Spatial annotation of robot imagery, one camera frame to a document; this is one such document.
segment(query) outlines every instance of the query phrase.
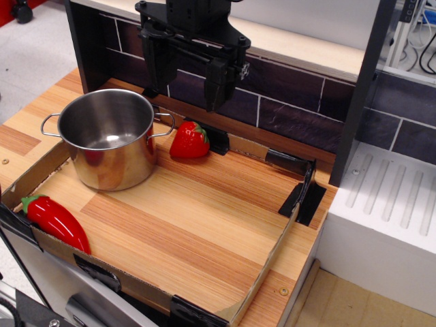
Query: pepper stem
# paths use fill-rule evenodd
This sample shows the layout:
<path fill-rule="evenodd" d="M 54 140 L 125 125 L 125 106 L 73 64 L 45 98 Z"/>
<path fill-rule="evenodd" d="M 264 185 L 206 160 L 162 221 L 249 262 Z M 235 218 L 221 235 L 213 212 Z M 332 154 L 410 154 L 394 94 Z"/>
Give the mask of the pepper stem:
<path fill-rule="evenodd" d="M 25 214 L 27 215 L 27 209 L 29 208 L 29 205 L 32 201 L 45 196 L 44 194 L 37 194 L 36 196 L 28 196 L 27 198 L 22 198 L 21 202 L 22 202 L 22 210 L 25 212 Z"/>

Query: pot handle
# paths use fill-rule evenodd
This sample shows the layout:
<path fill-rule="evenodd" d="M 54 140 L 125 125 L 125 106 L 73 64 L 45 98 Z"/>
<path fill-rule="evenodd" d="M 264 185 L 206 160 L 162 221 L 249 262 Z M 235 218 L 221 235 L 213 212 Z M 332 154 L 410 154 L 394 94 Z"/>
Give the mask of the pot handle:
<path fill-rule="evenodd" d="M 156 112 L 155 116 L 170 116 L 172 119 L 172 125 L 171 125 L 170 130 L 167 131 L 166 133 L 153 134 L 153 135 L 150 135 L 148 138 L 155 138 L 156 136 L 165 136 L 165 135 L 170 134 L 172 132 L 172 130 L 174 129 L 174 126 L 176 125 L 176 120 L 174 119 L 174 116 L 172 114 L 161 114 L 160 112 Z"/>
<path fill-rule="evenodd" d="M 60 114 L 49 114 L 47 118 L 45 118 L 42 121 L 41 124 L 41 133 L 43 133 L 44 135 L 48 135 L 48 136 L 56 136 L 58 138 L 60 138 L 61 136 L 59 134 L 54 134 L 54 133 L 47 133 L 46 131 L 44 131 L 44 125 L 46 124 L 47 120 L 50 119 L 53 116 L 59 116 Z"/>

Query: pot rim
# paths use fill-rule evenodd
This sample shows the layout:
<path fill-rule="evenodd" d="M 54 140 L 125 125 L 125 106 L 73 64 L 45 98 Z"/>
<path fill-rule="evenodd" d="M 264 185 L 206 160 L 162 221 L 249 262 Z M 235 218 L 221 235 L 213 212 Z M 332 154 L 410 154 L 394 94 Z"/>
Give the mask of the pot rim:
<path fill-rule="evenodd" d="M 93 94 L 96 94 L 96 93 L 113 93 L 113 92 L 116 92 L 116 93 L 126 93 L 126 94 L 133 95 L 134 97 L 137 97 L 138 99 L 141 99 L 141 101 L 144 102 L 145 107 L 149 108 L 149 110 L 150 110 L 151 113 L 152 113 L 152 115 L 151 115 L 151 120 L 150 120 L 149 125 L 145 128 L 144 132 L 141 133 L 141 134 L 140 134 L 139 136 L 137 136 L 136 138 L 134 138 L 133 140 L 130 140 L 129 142 L 126 142 L 126 143 L 123 143 L 123 144 L 120 144 L 120 145 L 117 145 L 117 146 L 112 146 L 112 147 L 110 147 L 110 148 L 109 148 L 109 147 L 108 147 L 108 148 L 88 148 L 88 147 L 86 147 L 86 146 L 80 146 L 80 145 L 78 145 L 78 144 L 75 144 L 75 143 L 73 143 L 73 142 L 67 140 L 67 138 L 64 136 L 64 134 L 62 133 L 61 128 L 60 128 L 60 124 L 61 124 L 61 121 L 62 121 L 63 113 L 64 113 L 68 108 L 72 107 L 76 102 L 79 102 L 79 101 L 81 101 L 82 99 L 84 99 L 84 98 L 86 98 L 86 97 L 90 97 L 90 96 L 92 96 Z M 58 129 L 59 135 L 60 135 L 60 137 L 62 138 L 62 140 L 63 140 L 64 142 L 66 142 L 66 143 L 68 143 L 68 144 L 70 144 L 70 145 L 76 147 L 77 149 L 82 149 L 82 150 L 87 150 L 87 151 L 109 151 L 109 150 L 114 150 L 114 149 L 122 148 L 123 146 L 127 146 L 127 145 L 129 145 L 129 144 L 132 144 L 132 143 L 138 141 L 139 139 L 145 137 L 146 134 L 147 134 L 147 132 L 148 132 L 148 131 L 150 130 L 150 128 L 152 128 L 152 126 L 153 126 L 154 118 L 155 118 L 155 111 L 153 110 L 153 106 L 151 105 L 151 103 L 150 103 L 150 101 L 149 101 L 148 99 L 146 99 L 145 97 L 143 97 L 143 96 L 140 95 L 139 93 L 134 92 L 134 91 L 130 91 L 130 90 L 125 90 L 125 89 L 103 89 L 103 90 L 92 91 L 92 92 L 86 93 L 86 94 L 84 94 L 84 95 L 81 95 L 81 96 L 78 97 L 77 99 L 71 101 L 71 102 L 70 102 L 66 107 L 64 107 L 64 109 L 63 109 L 63 110 L 61 111 L 61 113 L 59 114 L 59 120 L 58 120 L 58 122 L 57 122 L 57 129 Z"/>

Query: sink drain grooves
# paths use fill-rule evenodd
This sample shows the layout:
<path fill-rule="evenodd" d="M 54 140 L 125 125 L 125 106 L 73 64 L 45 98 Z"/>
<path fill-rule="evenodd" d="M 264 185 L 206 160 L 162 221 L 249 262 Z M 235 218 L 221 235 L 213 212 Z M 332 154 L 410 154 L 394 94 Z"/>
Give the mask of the sink drain grooves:
<path fill-rule="evenodd" d="M 388 201 L 384 207 L 383 215 L 381 219 L 384 221 L 389 221 L 390 216 L 392 214 L 392 209 L 394 208 L 396 198 L 398 197 L 398 192 L 400 191 L 401 183 L 404 179 L 404 174 L 406 173 L 406 167 L 404 165 L 400 165 L 398 170 L 396 171 L 394 183 L 390 189 Z"/>
<path fill-rule="evenodd" d="M 422 218 L 422 223 L 420 228 L 420 234 L 423 236 L 427 236 L 429 234 L 431 216 L 433 216 L 435 203 L 436 203 L 436 177 L 433 177 L 429 198 L 427 199 L 427 205 L 425 206 L 424 216 Z"/>
<path fill-rule="evenodd" d="M 402 228 L 409 227 L 411 214 L 414 211 L 416 199 L 418 198 L 418 191 L 420 189 L 423 176 L 424 173 L 419 170 L 415 173 L 414 181 L 411 184 L 409 197 L 407 198 L 406 207 L 403 212 L 403 217 L 401 218 L 400 222 L 400 226 Z"/>
<path fill-rule="evenodd" d="M 352 190 L 350 191 L 347 202 L 345 205 L 349 208 L 352 208 L 354 205 L 354 202 L 356 201 L 357 195 L 359 194 L 360 188 L 362 187 L 363 180 L 365 176 L 367 175 L 367 171 L 369 168 L 369 165 L 371 165 L 371 162 L 373 160 L 373 156 L 370 154 L 367 154 L 363 160 L 363 163 L 360 167 L 359 175 L 357 176 L 356 180 L 354 181 Z"/>
<path fill-rule="evenodd" d="M 377 177 L 375 178 L 375 181 L 373 183 L 373 187 L 371 188 L 371 191 L 369 192 L 369 197 L 367 200 L 367 203 L 365 204 L 365 207 L 363 208 L 363 212 L 367 215 L 370 215 L 373 211 L 375 200 L 377 199 L 377 195 L 379 193 L 380 187 L 383 183 L 384 177 L 386 175 L 386 170 L 388 170 L 389 167 L 389 161 L 386 159 L 383 159 L 381 161 L 381 165 L 379 168 L 379 172 L 377 173 Z"/>

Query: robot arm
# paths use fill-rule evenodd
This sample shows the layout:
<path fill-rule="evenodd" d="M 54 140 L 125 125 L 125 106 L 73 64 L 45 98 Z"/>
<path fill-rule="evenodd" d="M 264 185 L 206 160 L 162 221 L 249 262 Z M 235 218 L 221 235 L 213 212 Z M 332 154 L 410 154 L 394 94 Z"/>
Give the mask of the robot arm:
<path fill-rule="evenodd" d="M 140 1 L 142 48 L 152 87 L 162 90 L 177 75 L 176 56 L 205 65 L 207 111 L 214 112 L 248 74 L 245 51 L 251 42 L 228 22 L 230 0 Z"/>

